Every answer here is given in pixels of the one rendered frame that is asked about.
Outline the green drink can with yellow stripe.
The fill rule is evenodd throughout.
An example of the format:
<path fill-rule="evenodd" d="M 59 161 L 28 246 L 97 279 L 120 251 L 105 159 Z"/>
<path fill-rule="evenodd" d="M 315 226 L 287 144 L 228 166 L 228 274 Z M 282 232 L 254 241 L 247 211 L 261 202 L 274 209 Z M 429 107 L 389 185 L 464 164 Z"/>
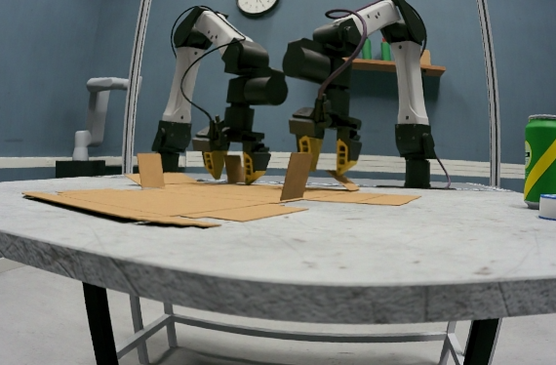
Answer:
<path fill-rule="evenodd" d="M 539 210 L 542 194 L 556 195 L 556 116 L 529 116 L 525 140 L 524 202 Z"/>

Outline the flat brown cardboard box blank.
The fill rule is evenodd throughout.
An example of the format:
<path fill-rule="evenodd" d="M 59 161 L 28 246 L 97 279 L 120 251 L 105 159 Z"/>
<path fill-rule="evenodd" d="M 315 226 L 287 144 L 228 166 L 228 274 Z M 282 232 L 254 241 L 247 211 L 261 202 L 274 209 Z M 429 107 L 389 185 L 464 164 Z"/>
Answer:
<path fill-rule="evenodd" d="M 158 189 L 104 188 L 56 191 L 58 195 L 33 191 L 21 194 L 121 218 L 199 226 L 221 224 L 196 219 L 244 223 L 309 210 L 280 205 L 299 200 L 401 206 L 421 197 L 356 192 L 361 188 L 344 174 L 338 176 L 337 170 L 325 171 L 347 189 L 305 187 L 312 153 L 291 152 L 283 185 L 201 183 L 182 173 L 163 174 L 160 153 L 137 153 L 137 156 L 139 174 L 124 176 L 141 188 Z"/>

